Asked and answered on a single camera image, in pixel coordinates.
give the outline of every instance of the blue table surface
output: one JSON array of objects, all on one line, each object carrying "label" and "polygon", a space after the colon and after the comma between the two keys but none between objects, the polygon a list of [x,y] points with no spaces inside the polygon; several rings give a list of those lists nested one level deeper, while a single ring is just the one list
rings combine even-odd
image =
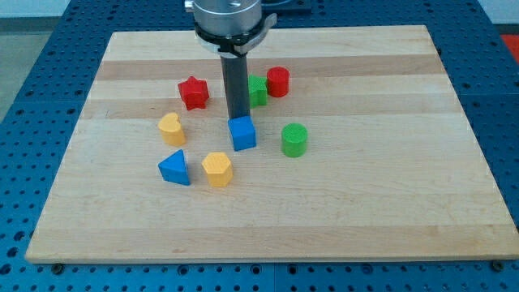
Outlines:
[{"label": "blue table surface", "polygon": [[[277,27],[397,24],[427,26],[517,225],[519,68],[476,0],[312,0],[311,11],[281,12]],[[112,32],[191,28],[180,0],[71,1],[0,124],[0,291],[519,291],[517,260],[28,263],[24,253]]]}]

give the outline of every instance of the wooden board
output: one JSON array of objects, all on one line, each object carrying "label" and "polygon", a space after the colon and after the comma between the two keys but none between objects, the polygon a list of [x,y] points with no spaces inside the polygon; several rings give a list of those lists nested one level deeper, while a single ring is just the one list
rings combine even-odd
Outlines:
[{"label": "wooden board", "polygon": [[[519,236],[423,26],[273,30],[249,56],[290,69],[287,97],[253,111],[258,147],[234,152],[220,62],[193,32],[116,32],[32,237],[33,263],[507,259]],[[177,83],[207,79],[206,110]],[[192,185],[164,182],[187,136]],[[280,151],[301,122],[307,153]],[[201,161],[227,152],[234,179]]]}]

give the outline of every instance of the metal rod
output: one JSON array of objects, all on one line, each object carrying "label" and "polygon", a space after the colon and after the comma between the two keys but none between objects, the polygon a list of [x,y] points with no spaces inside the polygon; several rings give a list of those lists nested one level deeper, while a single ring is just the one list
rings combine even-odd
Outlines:
[{"label": "metal rod", "polygon": [[229,119],[251,115],[247,57],[221,58]]}]

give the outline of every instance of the yellow block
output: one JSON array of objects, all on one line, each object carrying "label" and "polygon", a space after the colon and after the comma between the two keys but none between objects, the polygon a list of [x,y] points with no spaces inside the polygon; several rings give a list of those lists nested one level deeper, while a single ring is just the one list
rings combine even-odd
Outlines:
[{"label": "yellow block", "polygon": [[223,152],[211,152],[202,161],[212,187],[226,187],[233,178],[233,164]]},{"label": "yellow block", "polygon": [[169,113],[162,117],[158,124],[162,139],[169,145],[180,146],[186,143],[186,136],[176,113]]}]

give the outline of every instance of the blue cube block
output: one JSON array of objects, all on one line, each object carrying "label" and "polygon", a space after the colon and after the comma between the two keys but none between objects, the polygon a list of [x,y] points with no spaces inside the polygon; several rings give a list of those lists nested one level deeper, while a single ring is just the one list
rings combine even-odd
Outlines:
[{"label": "blue cube block", "polygon": [[159,163],[159,170],[162,178],[167,182],[179,183],[184,186],[191,184],[187,175],[187,165],[183,150],[178,150]]},{"label": "blue cube block", "polygon": [[234,151],[256,147],[256,129],[251,116],[230,119],[228,124]]}]

